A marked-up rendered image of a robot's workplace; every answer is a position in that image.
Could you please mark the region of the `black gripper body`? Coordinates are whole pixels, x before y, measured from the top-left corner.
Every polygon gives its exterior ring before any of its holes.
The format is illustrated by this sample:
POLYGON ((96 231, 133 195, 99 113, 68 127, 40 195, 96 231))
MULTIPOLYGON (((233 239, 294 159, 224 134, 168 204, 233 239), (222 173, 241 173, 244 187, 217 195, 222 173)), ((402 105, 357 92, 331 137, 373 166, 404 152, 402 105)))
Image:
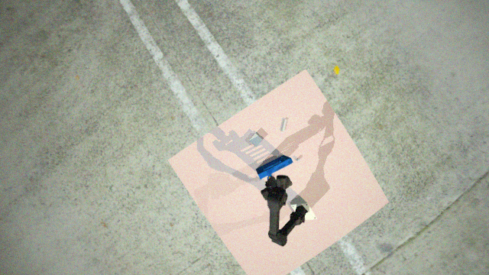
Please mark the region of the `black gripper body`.
MULTIPOLYGON (((287 176, 287 188, 290 187, 290 186, 292 186, 292 185, 293 184, 292 184, 290 178, 287 176)), ((269 192, 270 192, 270 189, 262 189, 261 190, 261 194, 262 194, 262 196, 264 197, 264 199, 266 201, 267 201, 267 197, 268 197, 269 192)))

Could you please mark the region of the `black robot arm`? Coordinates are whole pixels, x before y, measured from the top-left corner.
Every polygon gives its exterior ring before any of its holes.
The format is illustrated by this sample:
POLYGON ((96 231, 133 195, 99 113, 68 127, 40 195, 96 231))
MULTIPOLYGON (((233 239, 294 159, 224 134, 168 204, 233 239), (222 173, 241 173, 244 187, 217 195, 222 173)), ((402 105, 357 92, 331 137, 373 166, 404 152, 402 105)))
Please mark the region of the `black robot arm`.
POLYGON ((279 229, 280 210, 287 204, 287 176, 277 175, 265 182, 265 186, 271 188, 267 197, 267 207, 270 210, 270 230, 268 236, 273 243, 284 246, 287 243, 287 235, 296 225, 305 222, 305 215, 308 212, 303 205, 297 206, 295 212, 290 214, 290 220, 279 229), (274 192, 274 193, 272 193, 274 192))

